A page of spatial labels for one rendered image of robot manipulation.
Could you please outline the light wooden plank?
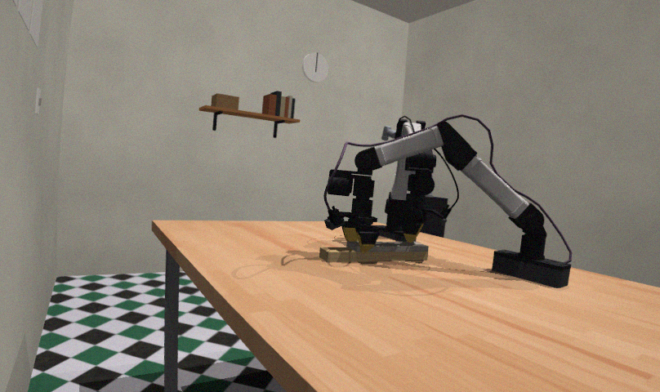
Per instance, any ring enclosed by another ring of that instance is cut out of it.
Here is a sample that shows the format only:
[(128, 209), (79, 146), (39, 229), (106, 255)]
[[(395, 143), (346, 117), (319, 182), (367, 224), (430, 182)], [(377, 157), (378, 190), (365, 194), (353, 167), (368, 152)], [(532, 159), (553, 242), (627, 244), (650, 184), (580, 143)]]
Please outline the light wooden plank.
[(326, 262), (425, 261), (428, 252), (356, 252), (348, 247), (321, 247), (319, 257)]

